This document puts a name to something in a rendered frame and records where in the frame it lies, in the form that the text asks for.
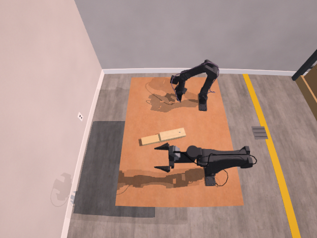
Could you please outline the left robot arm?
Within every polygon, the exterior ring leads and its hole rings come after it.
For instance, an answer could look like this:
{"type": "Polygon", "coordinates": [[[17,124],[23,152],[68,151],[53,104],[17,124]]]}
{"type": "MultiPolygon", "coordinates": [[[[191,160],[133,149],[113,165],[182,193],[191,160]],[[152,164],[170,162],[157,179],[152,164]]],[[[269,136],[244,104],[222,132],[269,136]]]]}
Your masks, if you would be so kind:
{"type": "Polygon", "coordinates": [[[224,169],[231,167],[251,168],[253,166],[252,158],[248,158],[250,155],[247,155],[250,154],[249,146],[244,146],[237,151],[218,151],[191,145],[186,151],[185,154],[190,159],[197,160],[197,163],[202,166],[208,164],[208,157],[212,154],[209,157],[210,165],[204,167],[206,186],[215,186],[216,173],[224,169]]]}

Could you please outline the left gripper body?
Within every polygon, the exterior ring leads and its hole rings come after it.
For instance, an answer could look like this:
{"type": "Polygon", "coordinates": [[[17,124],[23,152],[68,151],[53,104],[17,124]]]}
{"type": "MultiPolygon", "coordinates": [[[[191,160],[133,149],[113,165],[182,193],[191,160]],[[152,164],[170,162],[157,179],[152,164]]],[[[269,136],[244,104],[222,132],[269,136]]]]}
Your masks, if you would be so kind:
{"type": "MultiPolygon", "coordinates": [[[[174,146],[174,151],[180,151],[180,148],[177,146],[174,146]]],[[[174,169],[174,163],[184,163],[185,157],[183,157],[183,153],[174,153],[176,157],[172,157],[169,155],[169,144],[168,144],[168,156],[169,156],[169,172],[170,172],[170,167],[171,169],[174,169]]]]}

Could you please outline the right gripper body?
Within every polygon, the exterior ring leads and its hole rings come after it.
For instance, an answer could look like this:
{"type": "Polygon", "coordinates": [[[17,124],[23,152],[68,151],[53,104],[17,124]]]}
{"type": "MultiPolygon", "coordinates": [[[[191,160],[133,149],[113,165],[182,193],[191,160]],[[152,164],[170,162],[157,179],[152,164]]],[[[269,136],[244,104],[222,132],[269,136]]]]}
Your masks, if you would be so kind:
{"type": "Polygon", "coordinates": [[[185,94],[185,92],[187,91],[187,88],[179,87],[179,85],[177,85],[175,90],[176,90],[176,94],[177,94],[178,99],[181,100],[182,94],[185,94]]]}

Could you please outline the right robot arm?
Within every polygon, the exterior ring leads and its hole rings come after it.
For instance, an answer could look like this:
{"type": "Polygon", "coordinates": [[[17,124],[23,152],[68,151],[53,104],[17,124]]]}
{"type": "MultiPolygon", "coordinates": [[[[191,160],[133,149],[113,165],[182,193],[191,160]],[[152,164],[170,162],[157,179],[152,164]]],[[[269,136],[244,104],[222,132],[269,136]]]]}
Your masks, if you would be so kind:
{"type": "MultiPolygon", "coordinates": [[[[206,62],[211,62],[211,61],[206,59],[204,63],[206,62]]],[[[207,94],[212,85],[213,80],[216,79],[217,73],[218,73],[218,66],[211,64],[212,62],[206,63],[206,64],[204,63],[202,63],[198,67],[195,67],[191,70],[190,69],[184,70],[186,72],[182,71],[183,73],[180,73],[179,76],[175,76],[172,81],[172,84],[178,84],[179,87],[184,87],[185,81],[187,81],[189,78],[201,73],[206,73],[208,75],[199,93],[199,110],[200,111],[207,111],[207,99],[208,99],[207,94]]]]}

